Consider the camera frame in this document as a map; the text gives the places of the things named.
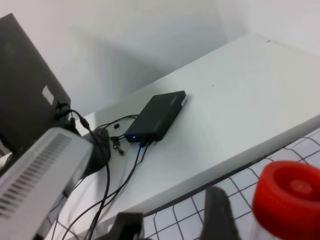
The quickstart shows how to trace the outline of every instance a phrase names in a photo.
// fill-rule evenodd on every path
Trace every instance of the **white desk surface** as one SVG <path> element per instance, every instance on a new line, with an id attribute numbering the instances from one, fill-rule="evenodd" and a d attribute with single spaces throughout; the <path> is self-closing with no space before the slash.
<path id="1" fill-rule="evenodd" d="M 247 35 L 87 116 L 94 128 L 138 114 L 153 95 L 185 90 L 189 96 L 164 139 L 153 143 L 127 187 L 100 217 L 98 235 L 107 232 L 118 212 L 147 213 L 320 126 L 320 58 L 268 40 Z M 128 124 L 120 123 L 118 133 Z M 121 144 L 126 155 L 112 152 L 110 193 L 129 174 L 138 151 L 137 144 Z M 104 168 L 72 193 L 60 221 L 68 226 L 101 200 L 105 185 Z M 89 228 L 97 208 L 74 225 L 76 234 Z M 63 233 L 58 225 L 55 239 Z"/>

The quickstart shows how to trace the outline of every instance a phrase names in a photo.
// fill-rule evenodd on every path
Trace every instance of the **black plug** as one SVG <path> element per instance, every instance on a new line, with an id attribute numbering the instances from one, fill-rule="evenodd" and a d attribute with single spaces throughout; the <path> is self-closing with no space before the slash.
<path id="1" fill-rule="evenodd" d="M 85 118 L 80 117 L 80 123 L 85 129 L 90 131 L 90 125 L 89 125 L 88 121 Z"/>
<path id="2" fill-rule="evenodd" d="M 111 141 L 112 141 L 112 143 L 113 143 L 113 148 L 116 149 L 121 156 L 124 156 L 126 153 L 125 153 L 125 151 L 123 151 L 122 149 L 120 149 L 119 137 L 117 137 L 117 136 L 112 136 L 112 137 L 110 137 L 110 139 L 111 139 Z"/>
<path id="3" fill-rule="evenodd" d="M 76 129 L 76 119 L 74 117 L 70 118 L 70 126 L 72 130 Z"/>

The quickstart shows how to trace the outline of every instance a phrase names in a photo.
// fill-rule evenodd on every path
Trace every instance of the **cable connector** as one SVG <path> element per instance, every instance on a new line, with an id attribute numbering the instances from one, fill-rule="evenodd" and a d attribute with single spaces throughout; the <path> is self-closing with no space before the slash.
<path id="1" fill-rule="evenodd" d="M 124 156 L 126 153 L 122 149 L 120 149 L 120 141 L 118 136 L 111 136 L 110 137 L 112 143 L 113 143 L 113 148 L 119 152 L 121 156 Z"/>
<path id="2" fill-rule="evenodd" d="M 139 143 L 140 148 L 144 148 L 147 145 L 147 143 L 148 143 L 148 139 L 144 137 Z"/>
<path id="3" fill-rule="evenodd" d="M 76 119 L 74 117 L 71 117 L 70 118 L 70 126 L 71 126 L 71 129 L 76 129 Z"/>
<path id="4" fill-rule="evenodd" d="M 88 121 L 85 118 L 80 117 L 80 123 L 85 129 L 90 131 L 90 125 L 89 125 Z"/>
<path id="5" fill-rule="evenodd" d="M 112 143 L 113 143 L 113 148 L 116 149 L 120 146 L 120 141 L 119 141 L 119 137 L 117 136 L 111 136 L 110 137 Z"/>

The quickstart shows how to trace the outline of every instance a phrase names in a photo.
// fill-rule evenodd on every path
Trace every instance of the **white grid mat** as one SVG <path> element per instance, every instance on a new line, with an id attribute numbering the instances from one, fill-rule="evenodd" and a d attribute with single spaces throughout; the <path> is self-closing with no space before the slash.
<path id="1" fill-rule="evenodd" d="M 235 224 L 242 240 L 248 240 L 254 224 L 252 200 L 264 167 L 290 160 L 320 168 L 320 128 L 262 161 L 217 183 L 229 197 Z M 152 240 L 197 240 L 203 227 L 205 191 L 144 218 L 145 237 Z M 275 239 L 268 236 L 264 239 Z"/>

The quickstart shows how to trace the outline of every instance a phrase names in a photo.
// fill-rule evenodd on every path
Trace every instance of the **red bottle cap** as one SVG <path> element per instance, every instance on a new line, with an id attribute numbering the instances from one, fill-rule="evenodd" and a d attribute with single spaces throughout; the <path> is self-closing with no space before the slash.
<path id="1" fill-rule="evenodd" d="M 270 163 L 259 178 L 252 209 L 259 224 L 278 238 L 320 239 L 320 169 Z"/>

